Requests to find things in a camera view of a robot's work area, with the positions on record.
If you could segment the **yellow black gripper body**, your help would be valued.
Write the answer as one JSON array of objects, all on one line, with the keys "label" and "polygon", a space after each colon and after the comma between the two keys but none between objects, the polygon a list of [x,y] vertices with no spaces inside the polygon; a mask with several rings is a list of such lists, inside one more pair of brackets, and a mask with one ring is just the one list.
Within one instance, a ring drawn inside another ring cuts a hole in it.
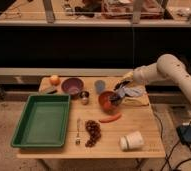
[{"label": "yellow black gripper body", "polygon": [[117,90],[133,81],[133,72],[126,73],[122,79],[115,85],[114,89]]}]

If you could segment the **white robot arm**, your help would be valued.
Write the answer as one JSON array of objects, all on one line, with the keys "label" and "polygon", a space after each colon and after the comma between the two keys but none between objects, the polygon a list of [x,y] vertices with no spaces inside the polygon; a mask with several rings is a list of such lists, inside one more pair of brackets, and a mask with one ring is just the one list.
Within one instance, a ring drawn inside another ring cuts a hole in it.
[{"label": "white robot arm", "polygon": [[133,81],[146,85],[162,80],[172,80],[191,104],[191,75],[185,65],[171,54],[161,55],[156,63],[131,70],[122,77],[121,82]]}]

